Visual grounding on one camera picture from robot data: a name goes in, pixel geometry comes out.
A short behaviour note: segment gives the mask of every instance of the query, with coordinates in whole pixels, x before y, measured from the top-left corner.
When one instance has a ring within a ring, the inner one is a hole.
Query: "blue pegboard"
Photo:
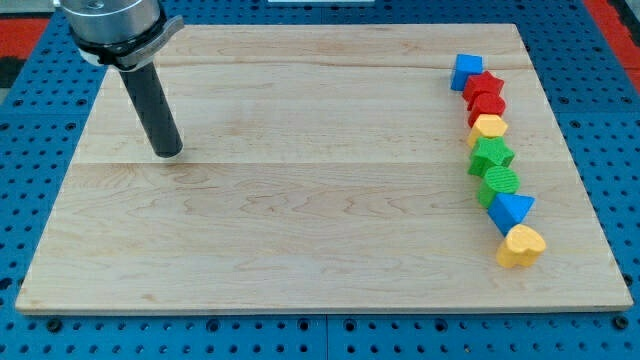
[[[163,1],[190,24],[515,23],[634,298],[640,99],[579,1],[377,0],[271,7]],[[638,357],[640,313],[486,316],[23,317],[15,297],[105,69],[55,14],[0,107],[0,359]]]

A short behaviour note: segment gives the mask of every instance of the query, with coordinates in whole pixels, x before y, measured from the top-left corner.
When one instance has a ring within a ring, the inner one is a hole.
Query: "green star block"
[[[484,177],[484,174],[494,166],[508,167],[515,153],[505,145],[502,136],[495,138],[480,137],[476,141],[469,159],[471,166],[468,173]]]
[[[494,166],[487,170],[478,189],[478,202],[485,208],[491,206],[498,193],[514,194],[520,187],[518,175],[504,166]]]

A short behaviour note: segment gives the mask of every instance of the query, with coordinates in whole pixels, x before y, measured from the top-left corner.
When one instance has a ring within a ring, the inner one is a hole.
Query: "wooden cutting board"
[[[457,53],[506,81],[531,268],[466,174]],[[197,26],[156,58],[185,148],[153,155],[109,72],[25,314],[499,313],[632,304],[512,25]]]

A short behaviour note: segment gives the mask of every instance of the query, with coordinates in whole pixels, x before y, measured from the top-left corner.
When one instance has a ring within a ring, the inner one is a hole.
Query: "colored blocks row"
[[[504,166],[494,166],[484,174],[478,189],[478,202],[487,209],[498,193],[513,194],[519,187],[520,179],[513,170]]]
[[[482,73],[482,57],[476,55],[458,54],[451,74],[451,90],[464,90],[470,75]]]
[[[489,206],[488,214],[502,235],[507,236],[512,228],[524,221],[534,202],[531,196],[500,193]]]
[[[473,124],[482,114],[502,116],[506,108],[507,104],[500,96],[491,93],[480,94],[473,102],[467,123],[469,127],[473,127]]]
[[[535,230],[526,225],[516,225],[498,247],[496,260],[505,268],[531,266],[546,248],[544,239]]]
[[[471,166],[468,173],[484,177],[487,170],[494,166],[508,167],[514,157],[515,153],[505,145],[502,136],[495,138],[480,137],[469,156]]]
[[[481,114],[471,128],[471,132],[467,137],[467,145],[473,149],[478,138],[503,136],[507,128],[509,128],[509,125],[507,125],[500,116]]]
[[[473,108],[476,98],[480,94],[489,93],[500,96],[504,80],[498,79],[488,71],[480,75],[471,75],[467,79],[467,85],[462,92],[462,98],[467,101],[467,110]]]

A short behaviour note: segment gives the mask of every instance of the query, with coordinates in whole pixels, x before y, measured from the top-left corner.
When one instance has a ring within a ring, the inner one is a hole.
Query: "red star block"
[[[462,98],[464,98],[468,103],[467,110],[471,110],[471,108],[473,108],[473,103],[478,95],[483,93],[500,95],[503,86],[504,80],[493,76],[493,74],[488,71],[485,71],[480,75],[469,76],[467,85],[462,92]]]
[[[505,104],[504,100],[496,94],[484,93],[478,95],[476,100],[473,102],[471,114],[469,114],[469,127],[473,127],[473,124],[476,122],[480,114],[502,116],[506,107],[507,104]]]

